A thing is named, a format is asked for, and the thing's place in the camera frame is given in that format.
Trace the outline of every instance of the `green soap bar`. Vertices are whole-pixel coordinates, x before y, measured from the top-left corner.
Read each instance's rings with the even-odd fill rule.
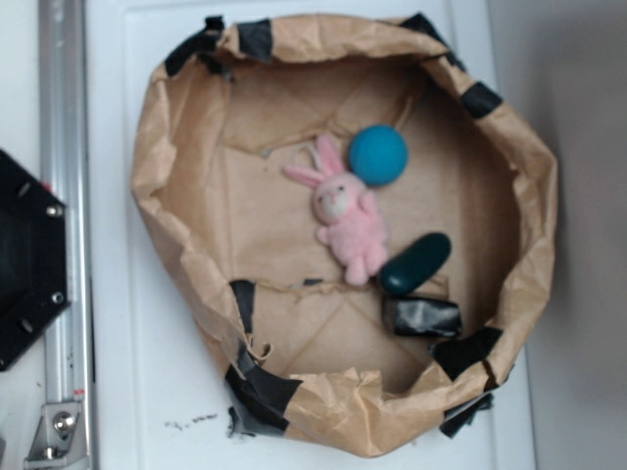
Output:
[[[406,296],[438,272],[450,254],[449,237],[429,233],[381,267],[379,284],[390,296]]]

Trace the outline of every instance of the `black plate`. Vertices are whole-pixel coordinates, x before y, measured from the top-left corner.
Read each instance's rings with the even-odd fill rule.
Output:
[[[67,305],[66,207],[0,150],[0,371]]]

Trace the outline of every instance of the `pink stuffed bunny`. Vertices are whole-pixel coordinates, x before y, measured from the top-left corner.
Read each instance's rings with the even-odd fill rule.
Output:
[[[344,168],[331,139],[318,136],[316,147],[318,169],[289,164],[283,171],[315,189],[313,210],[324,224],[317,229],[316,238],[346,266],[346,282],[360,286],[388,259],[387,224],[374,193]]]

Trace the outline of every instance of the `bunny ear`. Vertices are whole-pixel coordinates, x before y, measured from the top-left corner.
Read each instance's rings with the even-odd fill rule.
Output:
[[[331,138],[328,135],[319,135],[315,145],[322,163],[322,170],[327,175],[343,173],[346,171],[346,168],[342,163],[342,159],[340,159],[340,154],[337,152]]]
[[[294,181],[303,183],[310,188],[317,188],[317,186],[324,181],[324,174],[311,168],[304,168],[302,166],[296,166],[294,164],[287,164],[283,167],[283,172]]]

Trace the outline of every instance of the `brown paper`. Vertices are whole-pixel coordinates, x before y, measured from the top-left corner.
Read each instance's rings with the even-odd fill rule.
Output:
[[[303,381],[285,410],[285,436],[379,455],[506,379],[549,298],[555,158],[507,104],[471,118],[459,96],[475,80],[426,34],[302,16],[274,20],[272,38],[272,62],[252,65],[237,27],[223,33],[216,55],[232,81],[196,57],[174,77],[163,66],[154,72],[133,194],[219,370],[237,369],[241,344],[256,356],[272,345],[259,366]],[[447,233],[453,253],[422,291],[459,304],[464,337],[485,325],[503,330],[486,363],[455,381],[429,355],[434,340],[384,329],[374,284],[342,282],[314,238],[311,189],[281,174],[308,164],[299,146],[319,132],[345,150],[381,122],[410,148],[405,173],[376,189],[391,255],[425,233]],[[252,335],[229,287],[237,279],[256,282]]]

